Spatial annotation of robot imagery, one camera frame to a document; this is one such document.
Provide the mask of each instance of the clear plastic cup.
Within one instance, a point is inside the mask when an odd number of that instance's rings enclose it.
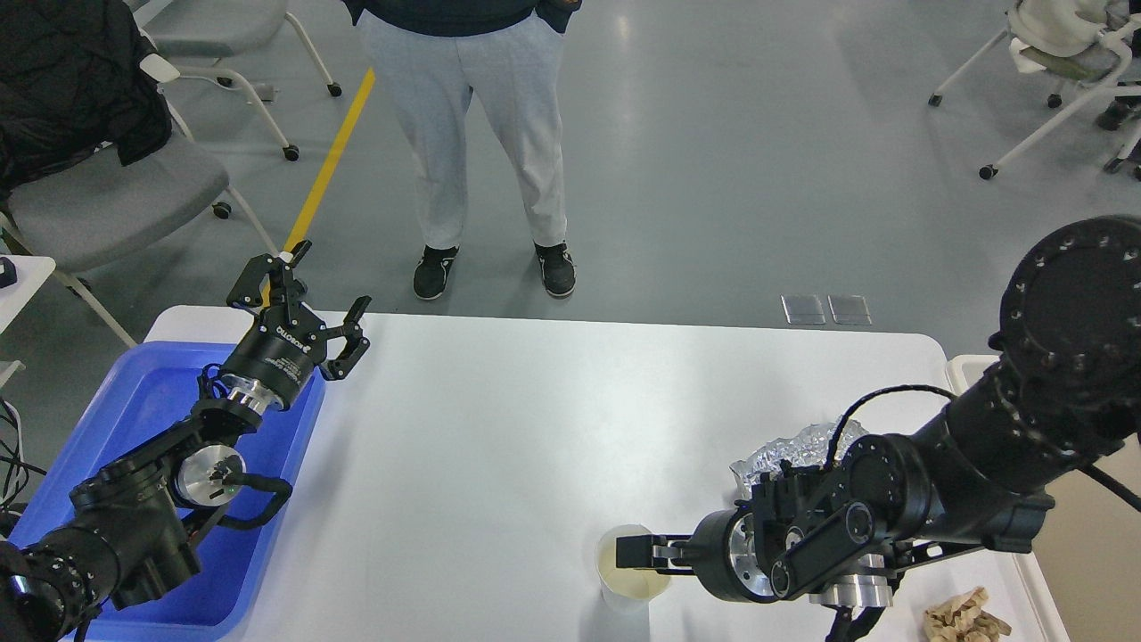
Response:
[[[616,611],[636,611],[670,586],[667,575],[642,569],[620,569],[615,566],[618,537],[649,534],[649,529],[641,525],[622,525],[606,531],[598,541],[596,561],[598,578],[602,583],[602,601]]]

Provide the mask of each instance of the black shoe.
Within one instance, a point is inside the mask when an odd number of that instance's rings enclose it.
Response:
[[[547,293],[561,298],[574,291],[574,260],[566,243],[549,247],[535,244],[539,268],[543,270],[543,286]]]
[[[1122,100],[1114,100],[1109,103],[1106,111],[1098,114],[1093,123],[1098,127],[1104,129],[1106,131],[1117,131],[1117,128],[1122,125],[1123,122],[1131,117],[1136,117],[1138,107],[1123,103]]]
[[[452,269],[452,261],[459,251],[459,246],[437,250],[424,245],[424,253],[420,257],[420,263],[416,265],[416,271],[412,276],[412,290],[418,296],[431,300],[444,293],[447,273]]]

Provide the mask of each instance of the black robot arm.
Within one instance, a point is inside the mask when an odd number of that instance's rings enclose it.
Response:
[[[185,418],[72,489],[70,522],[23,551],[0,543],[3,640],[54,642],[72,631],[79,640],[106,600],[124,609],[197,575],[196,548],[216,526],[258,528],[285,504],[289,482],[246,472],[235,445],[268,409],[288,409],[315,369],[345,379],[369,348],[359,327],[369,296],[332,331],[305,304],[306,287],[292,270],[308,247],[302,241],[292,253],[246,265],[230,304],[261,306],[267,277],[268,303],[253,312],[253,326],[218,373],[204,369],[200,400]],[[333,338],[345,338],[346,347],[326,373]],[[259,515],[226,514],[241,487],[272,496]],[[178,509],[189,511],[180,518]]]
[[[1094,462],[1138,433],[1139,253],[1134,218],[1050,234],[1003,295],[997,364],[919,432],[864,437],[836,466],[785,465],[691,536],[620,538],[617,566],[696,575],[722,600],[808,593],[839,624],[852,608],[890,606],[909,568],[980,548],[1029,553],[1054,506],[1045,486],[1076,470],[1099,477]]]

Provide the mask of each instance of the gray floor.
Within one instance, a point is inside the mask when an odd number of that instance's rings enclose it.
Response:
[[[289,29],[230,64],[281,89],[302,153],[285,162],[242,98],[201,81],[168,95],[283,242],[366,72],[337,2],[293,2],[345,96],[331,98]],[[980,165],[1050,112],[1050,81],[1003,50],[933,109],[926,98],[995,33],[1002,2],[588,0],[566,36],[560,100],[578,285],[539,281],[518,189],[478,103],[471,217],[448,292],[414,298],[421,241],[407,144],[377,86],[329,184],[302,263],[317,308],[788,327],[780,295],[861,294],[874,325],[948,356],[986,352],[998,298],[1029,246],[1068,221],[1131,212],[1141,184],[1100,171],[1120,133],[1073,119],[993,181]],[[141,339],[176,303],[221,304],[262,251],[235,216],[203,214],[86,276]],[[850,332],[833,324],[827,332]],[[122,346],[49,283],[0,338],[27,369],[3,390],[47,466]],[[536,366],[542,356],[536,356]]]

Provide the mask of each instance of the yellow floor line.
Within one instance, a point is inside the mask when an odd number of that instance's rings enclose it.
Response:
[[[325,188],[329,187],[329,181],[333,179],[333,172],[337,171],[337,163],[341,161],[341,154],[349,143],[349,137],[353,136],[353,128],[356,127],[357,119],[361,117],[361,112],[364,109],[364,104],[369,100],[369,94],[372,92],[372,86],[375,80],[377,78],[372,73],[372,68],[365,72],[364,79],[361,81],[361,87],[357,88],[353,104],[349,106],[349,113],[346,114],[340,131],[333,138],[333,146],[329,148],[329,154],[325,155],[325,163],[321,165],[317,179],[313,181],[313,188],[309,189],[309,196],[305,198],[301,212],[297,214],[293,229],[290,230],[289,238],[285,241],[285,249],[296,245],[309,231],[313,217],[316,216],[321,200],[325,196]]]

